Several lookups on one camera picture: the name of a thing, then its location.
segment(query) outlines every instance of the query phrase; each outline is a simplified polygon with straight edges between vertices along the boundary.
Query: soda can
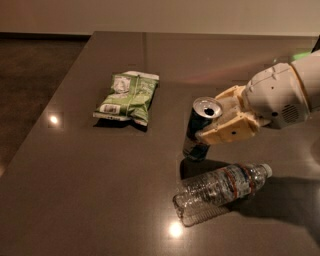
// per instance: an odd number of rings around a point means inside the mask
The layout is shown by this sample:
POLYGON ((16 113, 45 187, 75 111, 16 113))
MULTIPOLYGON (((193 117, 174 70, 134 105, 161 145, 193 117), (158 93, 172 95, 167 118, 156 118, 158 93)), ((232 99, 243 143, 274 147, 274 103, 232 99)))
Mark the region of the soda can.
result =
POLYGON ((210 145, 204 144, 196 137, 196 133, 212 123, 222 114, 218 101, 210 97, 197 98, 193 102, 187 133, 183 145, 183 155, 192 161, 203 161, 210 145))

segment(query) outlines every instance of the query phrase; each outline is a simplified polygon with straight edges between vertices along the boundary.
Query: snack bag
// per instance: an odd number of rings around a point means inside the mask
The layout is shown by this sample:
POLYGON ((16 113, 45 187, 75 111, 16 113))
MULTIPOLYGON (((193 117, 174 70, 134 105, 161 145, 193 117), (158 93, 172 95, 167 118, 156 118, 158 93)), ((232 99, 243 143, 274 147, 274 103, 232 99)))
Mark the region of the snack bag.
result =
POLYGON ((136 71, 113 75, 111 91, 93 116, 117 121, 133 119, 147 126, 148 108, 158 83, 159 76, 136 71))

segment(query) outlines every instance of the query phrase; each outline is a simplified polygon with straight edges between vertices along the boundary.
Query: floor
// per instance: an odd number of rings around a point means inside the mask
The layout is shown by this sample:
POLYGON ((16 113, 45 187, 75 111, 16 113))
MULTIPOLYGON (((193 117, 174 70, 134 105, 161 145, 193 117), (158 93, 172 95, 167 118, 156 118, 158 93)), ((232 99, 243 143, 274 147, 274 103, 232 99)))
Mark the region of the floor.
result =
POLYGON ((0 176, 86 42, 0 39, 0 176))

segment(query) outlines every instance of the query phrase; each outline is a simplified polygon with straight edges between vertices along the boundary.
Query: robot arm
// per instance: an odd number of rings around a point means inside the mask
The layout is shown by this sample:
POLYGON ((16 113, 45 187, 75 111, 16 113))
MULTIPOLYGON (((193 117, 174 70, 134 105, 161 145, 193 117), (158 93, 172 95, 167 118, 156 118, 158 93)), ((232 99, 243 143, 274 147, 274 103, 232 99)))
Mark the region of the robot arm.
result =
POLYGON ((215 99, 223 114, 196 134, 209 145, 250 138, 266 125, 281 129, 303 122, 320 110, 320 50, 259 72, 215 99))

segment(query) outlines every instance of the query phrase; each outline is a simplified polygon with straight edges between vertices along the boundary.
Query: gray table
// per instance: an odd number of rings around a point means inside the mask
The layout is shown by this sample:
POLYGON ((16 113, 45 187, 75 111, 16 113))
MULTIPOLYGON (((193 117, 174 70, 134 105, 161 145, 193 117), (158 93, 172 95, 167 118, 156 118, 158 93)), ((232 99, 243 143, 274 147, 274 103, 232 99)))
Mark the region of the gray table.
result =
POLYGON ((192 101, 246 84, 315 41, 94 33, 0 180, 0 254, 319 255, 320 114, 212 146, 199 168, 265 162, 273 177, 234 211, 169 232, 192 101), (128 70, 160 76, 148 131, 94 127, 111 74, 128 70), (62 127, 50 127, 51 114, 62 127))

